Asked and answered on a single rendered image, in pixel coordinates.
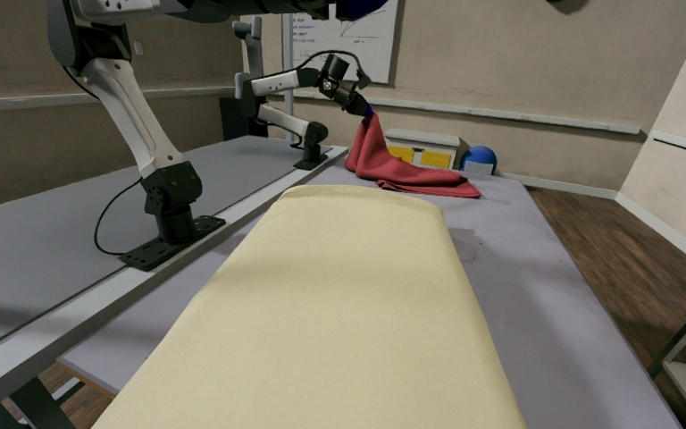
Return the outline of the cream pillow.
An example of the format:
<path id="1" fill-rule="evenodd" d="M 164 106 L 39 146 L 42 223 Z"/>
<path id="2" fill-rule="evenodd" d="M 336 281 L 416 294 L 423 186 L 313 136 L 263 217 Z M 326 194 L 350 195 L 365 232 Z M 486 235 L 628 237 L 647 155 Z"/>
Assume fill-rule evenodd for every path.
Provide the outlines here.
<path id="1" fill-rule="evenodd" d="M 91 429 L 529 429 L 442 206 L 286 189 Z"/>

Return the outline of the red pillowcase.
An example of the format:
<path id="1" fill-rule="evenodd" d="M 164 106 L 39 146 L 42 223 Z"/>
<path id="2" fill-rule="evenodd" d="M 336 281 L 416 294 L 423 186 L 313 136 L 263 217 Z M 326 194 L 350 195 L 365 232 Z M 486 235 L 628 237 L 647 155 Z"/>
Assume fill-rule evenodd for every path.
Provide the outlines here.
<path id="1" fill-rule="evenodd" d="M 457 172 L 417 167 L 391 155 L 374 111 L 372 117 L 362 119 L 345 167 L 358 178 L 373 180 L 381 189 L 454 198 L 482 196 Z"/>

